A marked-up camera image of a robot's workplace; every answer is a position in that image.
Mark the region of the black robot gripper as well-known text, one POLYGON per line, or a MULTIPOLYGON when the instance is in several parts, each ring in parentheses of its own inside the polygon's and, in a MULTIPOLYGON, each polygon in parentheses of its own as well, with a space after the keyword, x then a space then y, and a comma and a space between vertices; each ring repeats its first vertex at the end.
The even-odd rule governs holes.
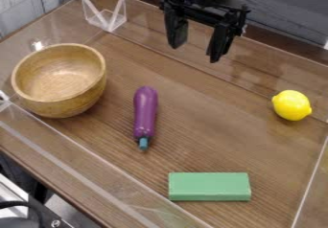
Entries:
POLYGON ((188 41, 189 19, 214 26, 206 55, 214 63, 228 53, 233 36, 241 36, 247 29, 251 9, 233 0, 162 0, 166 39, 173 49, 188 41))

